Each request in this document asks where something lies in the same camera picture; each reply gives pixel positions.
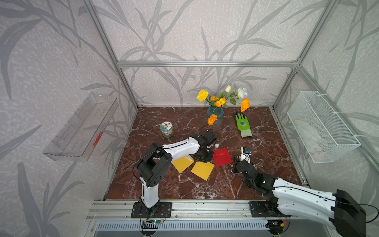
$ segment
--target yellow square card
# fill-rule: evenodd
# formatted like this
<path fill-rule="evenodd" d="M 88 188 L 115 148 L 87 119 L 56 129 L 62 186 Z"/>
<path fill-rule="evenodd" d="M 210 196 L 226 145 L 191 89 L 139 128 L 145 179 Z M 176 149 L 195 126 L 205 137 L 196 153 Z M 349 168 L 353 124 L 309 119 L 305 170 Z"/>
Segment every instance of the yellow square card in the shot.
<path fill-rule="evenodd" d="M 202 178 L 203 180 L 208 180 L 209 176 L 211 175 L 211 172 L 213 170 L 213 167 L 215 165 L 207 162 L 196 162 L 196 164 L 193 166 L 191 172 Z"/>
<path fill-rule="evenodd" d="M 177 159 L 172 164 L 179 171 L 179 173 L 183 172 L 186 168 L 188 168 L 194 162 L 193 158 L 189 155 L 183 156 L 182 158 Z"/>

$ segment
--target brown marble surface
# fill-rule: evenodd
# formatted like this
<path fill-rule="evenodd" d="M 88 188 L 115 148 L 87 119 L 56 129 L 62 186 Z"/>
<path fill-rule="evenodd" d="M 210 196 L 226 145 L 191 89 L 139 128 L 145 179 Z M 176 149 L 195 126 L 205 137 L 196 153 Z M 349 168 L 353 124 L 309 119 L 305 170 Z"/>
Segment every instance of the brown marble surface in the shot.
<path fill-rule="evenodd" d="M 252 148 L 251 161 L 261 172 L 273 174 L 289 182 L 301 185 L 282 137 L 268 107 L 251 107 L 244 114 L 248 117 L 253 138 L 241 138 L 232 114 L 239 107 L 224 109 L 220 127 L 207 124 L 207 107 L 148 107 L 140 108 L 133 124 L 127 145 L 122 154 L 107 199 L 138 199 L 141 182 L 132 174 L 134 163 L 153 142 L 170 144 L 182 141 L 192 134 L 205 134 L 213 129 L 220 148 L 228 148 L 232 159 L 240 155 L 241 146 Z M 159 125 L 170 121 L 174 135 L 164 138 Z M 194 163 L 181 174 L 171 164 L 166 177 L 159 184 L 160 199 L 204 198 L 264 198 L 253 195 L 239 174 L 232 173 L 232 164 L 214 167 L 207 181 L 191 173 Z"/>

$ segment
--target white rose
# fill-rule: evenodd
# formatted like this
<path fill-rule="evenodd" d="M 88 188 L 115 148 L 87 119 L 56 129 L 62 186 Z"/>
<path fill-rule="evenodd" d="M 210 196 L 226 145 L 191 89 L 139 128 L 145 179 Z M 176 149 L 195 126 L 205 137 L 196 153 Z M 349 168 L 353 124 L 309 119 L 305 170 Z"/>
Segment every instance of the white rose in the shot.
<path fill-rule="evenodd" d="M 239 88 L 238 92 L 237 92 L 237 95 L 238 95 L 238 98 L 241 99 L 241 100 L 247 98 L 247 88 L 246 87 Z"/>
<path fill-rule="evenodd" d="M 230 85 L 225 88 L 226 93 L 229 93 L 231 90 L 232 90 L 232 86 Z"/>

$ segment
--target wallpaper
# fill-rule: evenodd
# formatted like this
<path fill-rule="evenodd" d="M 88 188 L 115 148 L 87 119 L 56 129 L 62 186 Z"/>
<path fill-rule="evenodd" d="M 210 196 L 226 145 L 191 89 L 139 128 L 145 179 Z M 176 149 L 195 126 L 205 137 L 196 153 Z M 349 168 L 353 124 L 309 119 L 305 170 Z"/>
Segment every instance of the wallpaper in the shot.
<path fill-rule="evenodd" d="M 124 75 L 139 105 L 202 106 L 206 101 L 196 99 L 200 90 L 205 89 L 212 96 L 231 85 L 233 90 L 246 87 L 251 105 L 269 106 L 289 72 L 290 68 L 285 67 L 142 67 L 126 69 Z M 218 81 L 217 74 L 227 76 Z"/>
<path fill-rule="evenodd" d="M 327 0 L 93 0 L 118 61 L 296 60 Z M 227 85 L 272 105 L 289 69 L 124 68 L 138 105 L 205 105 Z"/>
<path fill-rule="evenodd" d="M 326 2 L 93 0 L 118 60 L 295 60 Z"/>
<path fill-rule="evenodd" d="M 378 76 L 379 1 L 340 1 L 302 66 L 379 151 Z M 312 188 L 349 192 L 359 203 L 379 206 L 379 175 L 356 149 L 333 163 L 312 162 L 286 112 L 301 90 L 310 90 L 300 76 L 276 108 Z M 376 210 L 364 207 L 367 220 Z M 377 236 L 379 221 L 367 224 Z"/>
<path fill-rule="evenodd" d="M 1 0 L 0 16 L 0 236 L 78 236 L 136 110 L 81 1 Z M 89 160 L 43 155 L 91 92 L 119 107 Z"/>

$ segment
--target clear plastic shelf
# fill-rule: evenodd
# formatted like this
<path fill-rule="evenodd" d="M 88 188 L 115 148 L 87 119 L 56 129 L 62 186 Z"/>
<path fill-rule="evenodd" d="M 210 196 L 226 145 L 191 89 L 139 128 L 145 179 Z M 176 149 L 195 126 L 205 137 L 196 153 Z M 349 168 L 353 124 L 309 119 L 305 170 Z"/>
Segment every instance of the clear plastic shelf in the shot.
<path fill-rule="evenodd" d="M 116 97 L 91 93 L 43 154 L 52 160 L 87 161 L 118 105 Z"/>

